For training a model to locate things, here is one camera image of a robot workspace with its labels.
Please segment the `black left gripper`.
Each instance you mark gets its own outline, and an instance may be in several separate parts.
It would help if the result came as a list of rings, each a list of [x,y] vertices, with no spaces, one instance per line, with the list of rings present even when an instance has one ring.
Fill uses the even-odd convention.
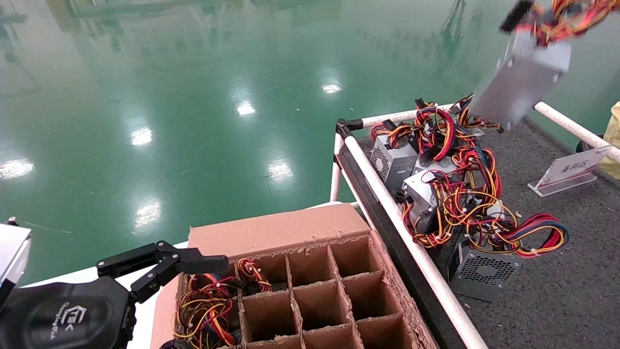
[[[111,277],[14,289],[1,308],[3,349],[125,349],[137,323],[130,292]]]

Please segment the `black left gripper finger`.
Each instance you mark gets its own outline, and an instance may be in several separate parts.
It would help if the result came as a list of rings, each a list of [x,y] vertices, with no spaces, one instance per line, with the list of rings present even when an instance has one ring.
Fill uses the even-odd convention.
[[[99,261],[99,277],[113,279],[150,267],[151,269],[131,284],[131,295],[137,303],[144,303],[177,275],[225,272],[225,255],[204,256],[198,248],[176,248],[166,241],[158,241]]]

